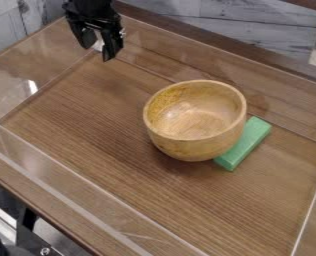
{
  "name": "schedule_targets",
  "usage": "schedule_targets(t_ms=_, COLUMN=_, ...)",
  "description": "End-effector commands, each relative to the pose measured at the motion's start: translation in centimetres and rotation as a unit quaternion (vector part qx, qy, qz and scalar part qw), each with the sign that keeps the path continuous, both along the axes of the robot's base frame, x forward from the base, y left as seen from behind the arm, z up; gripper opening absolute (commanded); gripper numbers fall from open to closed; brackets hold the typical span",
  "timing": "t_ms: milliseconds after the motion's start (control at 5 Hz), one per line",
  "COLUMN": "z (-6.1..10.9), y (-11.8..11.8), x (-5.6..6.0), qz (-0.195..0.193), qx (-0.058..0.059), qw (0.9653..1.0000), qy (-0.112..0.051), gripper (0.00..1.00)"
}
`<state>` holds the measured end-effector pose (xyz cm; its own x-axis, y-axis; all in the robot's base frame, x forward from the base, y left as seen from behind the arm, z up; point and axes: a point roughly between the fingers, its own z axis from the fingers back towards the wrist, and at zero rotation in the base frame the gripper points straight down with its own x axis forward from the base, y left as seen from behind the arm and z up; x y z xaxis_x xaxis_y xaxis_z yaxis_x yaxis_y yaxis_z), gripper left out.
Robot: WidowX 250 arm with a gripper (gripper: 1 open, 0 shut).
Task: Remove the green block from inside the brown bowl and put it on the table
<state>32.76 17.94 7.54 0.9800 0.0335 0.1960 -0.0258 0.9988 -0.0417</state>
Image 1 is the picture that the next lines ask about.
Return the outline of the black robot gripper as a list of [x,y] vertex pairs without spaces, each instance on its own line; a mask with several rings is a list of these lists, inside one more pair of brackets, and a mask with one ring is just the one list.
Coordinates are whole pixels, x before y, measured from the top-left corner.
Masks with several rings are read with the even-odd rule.
[[79,45],[88,49],[96,42],[94,26],[103,40],[103,61],[111,60],[123,48],[121,16],[112,0],[64,0],[62,8]]

